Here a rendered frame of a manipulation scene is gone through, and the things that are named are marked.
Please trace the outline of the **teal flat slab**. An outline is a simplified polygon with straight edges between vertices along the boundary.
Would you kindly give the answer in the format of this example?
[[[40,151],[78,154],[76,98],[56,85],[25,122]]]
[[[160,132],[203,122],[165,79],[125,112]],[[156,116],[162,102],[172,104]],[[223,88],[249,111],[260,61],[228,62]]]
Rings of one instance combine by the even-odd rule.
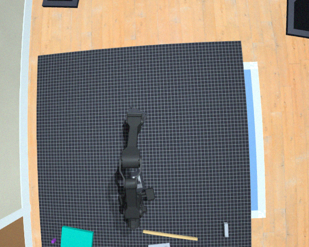
[[[92,247],[93,235],[93,231],[63,226],[61,247]]]

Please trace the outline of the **black work mat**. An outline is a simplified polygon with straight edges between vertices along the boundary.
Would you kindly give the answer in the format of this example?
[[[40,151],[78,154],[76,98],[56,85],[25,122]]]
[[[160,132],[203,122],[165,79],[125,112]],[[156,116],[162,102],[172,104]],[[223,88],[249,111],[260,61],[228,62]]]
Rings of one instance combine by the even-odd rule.
[[[135,230],[119,200],[130,106],[148,113],[137,148],[155,195]],[[42,247],[63,226],[93,231],[92,247],[251,247],[241,41],[38,56],[37,168]]]

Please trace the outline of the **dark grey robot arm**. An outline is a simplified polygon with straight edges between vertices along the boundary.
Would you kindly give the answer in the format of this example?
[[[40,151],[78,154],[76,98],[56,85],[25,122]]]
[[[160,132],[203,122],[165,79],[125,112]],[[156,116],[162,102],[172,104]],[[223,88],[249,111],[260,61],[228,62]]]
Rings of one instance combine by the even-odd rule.
[[[138,117],[137,117],[138,116]],[[135,188],[138,186],[138,177],[142,171],[142,156],[137,148],[138,133],[144,123],[143,113],[127,113],[126,125],[130,132],[128,135],[127,148],[122,151],[122,157],[119,158],[119,171],[124,179],[124,189],[126,191],[126,204],[124,208],[124,218],[128,219],[128,227],[135,230],[140,226],[141,214],[147,213],[147,207],[143,205],[143,201],[135,195]],[[136,142],[137,138],[137,142]],[[122,172],[122,168],[140,168],[140,172],[136,178],[126,178]],[[136,185],[137,180],[137,185]]]

